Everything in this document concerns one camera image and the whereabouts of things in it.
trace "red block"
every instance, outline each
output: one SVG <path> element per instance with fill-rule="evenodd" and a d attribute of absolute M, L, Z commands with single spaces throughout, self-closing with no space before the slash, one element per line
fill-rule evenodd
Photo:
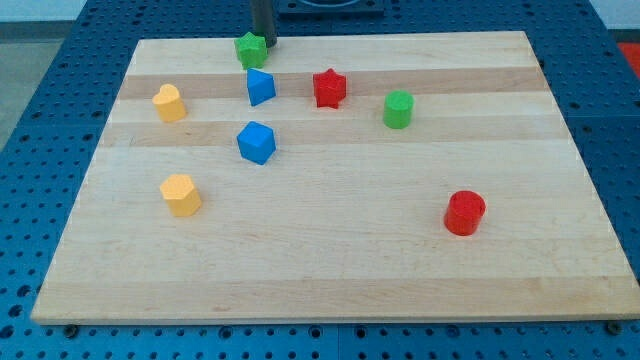
<path fill-rule="evenodd" d="M 618 47 L 631 64 L 633 71 L 636 72 L 636 76 L 640 78 L 640 44 L 620 43 Z"/>
<path fill-rule="evenodd" d="M 347 77 L 329 69 L 313 74 L 313 95 L 318 107 L 337 109 L 340 101 L 347 96 Z"/>
<path fill-rule="evenodd" d="M 478 229 L 486 208 L 480 195 L 468 190 L 458 191 L 449 200 L 444 225 L 456 235 L 471 235 Z"/>

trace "metal pole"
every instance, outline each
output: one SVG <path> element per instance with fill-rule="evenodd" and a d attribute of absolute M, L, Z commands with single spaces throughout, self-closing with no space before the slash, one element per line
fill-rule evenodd
<path fill-rule="evenodd" d="M 250 2 L 253 33 L 264 36 L 267 47 L 272 47 L 278 42 L 276 19 L 273 16 L 273 0 L 250 0 Z"/>

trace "toy block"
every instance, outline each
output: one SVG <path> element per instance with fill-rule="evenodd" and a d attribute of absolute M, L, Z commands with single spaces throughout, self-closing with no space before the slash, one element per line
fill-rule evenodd
<path fill-rule="evenodd" d="M 152 101 L 158 116 L 164 122 L 178 121 L 187 116 L 187 109 L 180 97 L 180 91 L 171 84 L 162 85 Z"/>
<path fill-rule="evenodd" d="M 478 229 L 486 208 L 480 195 L 469 190 L 458 191 L 449 199 L 444 225 L 456 235 L 471 235 Z"/>
<path fill-rule="evenodd" d="M 247 70 L 247 90 L 251 106 L 256 106 L 275 97 L 276 85 L 273 81 L 273 75 L 256 69 Z"/>
<path fill-rule="evenodd" d="M 250 121 L 237 139 L 240 155 L 259 165 L 264 165 L 276 151 L 273 129 L 255 121 Z"/>
<path fill-rule="evenodd" d="M 347 77 L 333 69 L 313 74 L 313 95 L 316 97 L 317 107 L 337 109 L 340 101 L 347 96 Z"/>
<path fill-rule="evenodd" d="M 191 176 L 173 174 L 160 185 L 160 192 L 169 210 L 176 217 L 193 215 L 202 205 L 198 189 Z"/>
<path fill-rule="evenodd" d="M 242 63 L 243 69 L 261 69 L 267 59 L 267 43 L 262 36 L 255 36 L 248 32 L 235 41 L 236 56 Z"/>
<path fill-rule="evenodd" d="M 392 129 L 404 129 L 411 122 L 413 95 L 404 90 L 395 90 L 384 99 L 384 124 Z"/>

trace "green block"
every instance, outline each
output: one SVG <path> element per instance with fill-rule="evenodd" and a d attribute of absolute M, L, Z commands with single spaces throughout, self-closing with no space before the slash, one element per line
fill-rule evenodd
<path fill-rule="evenodd" d="M 394 90 L 384 99 L 384 124 L 392 129 L 404 129 L 411 122 L 413 95 L 404 90 Z"/>
<path fill-rule="evenodd" d="M 242 63 L 243 69 L 261 69 L 267 59 L 267 43 L 262 36 L 255 36 L 248 32 L 234 41 L 236 56 Z"/>

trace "red star-shaped block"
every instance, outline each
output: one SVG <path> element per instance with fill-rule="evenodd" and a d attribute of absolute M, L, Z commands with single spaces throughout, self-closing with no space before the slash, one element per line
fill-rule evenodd
<path fill-rule="evenodd" d="M 340 100 L 347 96 L 347 77 L 333 69 L 313 74 L 313 95 L 318 107 L 328 106 L 337 109 Z"/>

